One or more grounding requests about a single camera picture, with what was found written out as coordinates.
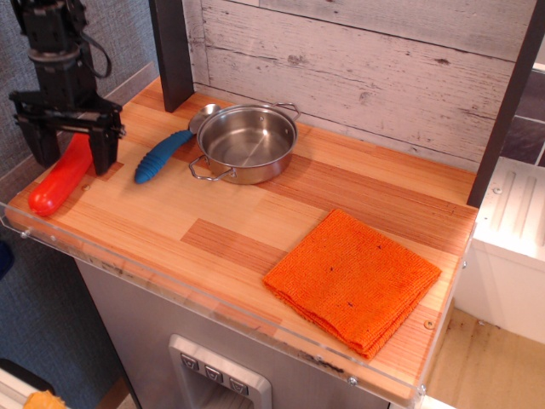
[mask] button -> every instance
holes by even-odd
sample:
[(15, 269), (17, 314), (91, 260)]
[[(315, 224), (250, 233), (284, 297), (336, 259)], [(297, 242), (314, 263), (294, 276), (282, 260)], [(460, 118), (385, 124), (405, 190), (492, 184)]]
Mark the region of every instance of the button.
[(198, 371), (198, 362), (197, 362), (196, 359), (192, 358), (191, 356), (181, 354), (181, 361), (189, 369), (193, 369), (194, 371)]
[(229, 378), (229, 382), (231, 383), (231, 389), (237, 392), (241, 395), (248, 396), (248, 387), (244, 385), (242, 382), (233, 379), (232, 377)]
[(214, 369), (211, 366), (205, 365), (204, 371), (206, 372), (206, 376), (213, 381), (216, 381), (218, 383), (223, 383), (223, 375), (221, 372), (219, 372), (217, 369)]

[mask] gray fabric wall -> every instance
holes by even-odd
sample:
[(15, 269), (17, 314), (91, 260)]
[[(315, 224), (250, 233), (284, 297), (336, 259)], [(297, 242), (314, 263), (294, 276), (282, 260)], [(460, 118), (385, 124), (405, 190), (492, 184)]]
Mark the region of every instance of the gray fabric wall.
[[(113, 61), (112, 75), (99, 80), (104, 96), (149, 62), (156, 64), (149, 5), (146, 0), (83, 3), (89, 21), (85, 31)], [(37, 89), (27, 49), (10, 1), (0, 0), (0, 179), (13, 180), (10, 191), (22, 188), (16, 186), (20, 176), (12, 179), (10, 173), (20, 164), (26, 167), (31, 156), (8, 100), (12, 90)], [(93, 55), (102, 71), (104, 59), (96, 50)], [(28, 173), (36, 172), (32, 161)], [(0, 280), (0, 357), (52, 383), (72, 408), (94, 408), (121, 369), (75, 262), (1, 226), (0, 240), (15, 256), (14, 266)]]

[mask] orange towel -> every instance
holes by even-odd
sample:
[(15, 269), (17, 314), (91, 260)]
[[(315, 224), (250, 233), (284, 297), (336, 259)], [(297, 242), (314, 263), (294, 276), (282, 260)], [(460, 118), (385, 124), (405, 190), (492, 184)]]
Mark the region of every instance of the orange towel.
[(372, 359), (441, 271), (342, 210), (263, 279), (307, 320)]

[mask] control panel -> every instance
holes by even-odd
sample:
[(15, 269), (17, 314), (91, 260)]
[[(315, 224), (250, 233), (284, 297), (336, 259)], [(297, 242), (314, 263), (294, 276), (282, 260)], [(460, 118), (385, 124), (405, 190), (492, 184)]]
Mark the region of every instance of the control panel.
[(176, 334), (170, 337), (169, 351), (191, 409), (213, 406), (226, 389), (249, 400), (254, 409), (273, 408), (271, 384), (258, 373)]

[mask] pot handle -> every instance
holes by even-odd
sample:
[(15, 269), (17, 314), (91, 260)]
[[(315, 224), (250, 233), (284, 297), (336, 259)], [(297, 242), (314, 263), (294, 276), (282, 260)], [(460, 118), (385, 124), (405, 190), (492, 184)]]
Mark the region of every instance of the pot handle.
[(296, 104), (292, 104), (291, 102), (276, 102), (275, 104), (272, 104), (273, 107), (282, 107), (289, 109), (290, 111), (294, 111), (296, 115), (292, 118), (293, 121), (296, 121), (301, 116), (301, 111), (297, 108)]
[(195, 169), (193, 168), (193, 166), (201, 159), (204, 159), (206, 161), (206, 164), (208, 163), (208, 158), (206, 157), (206, 155), (201, 155), (189, 164), (189, 170), (191, 171), (191, 174), (193, 175), (193, 177), (195, 177), (196, 179), (199, 179), (201, 181), (220, 181), (227, 175), (230, 175), (231, 177), (237, 177), (237, 171), (235, 170), (235, 168), (226, 170), (225, 172), (223, 172), (221, 175), (217, 177), (197, 175), (197, 172), (195, 172)]

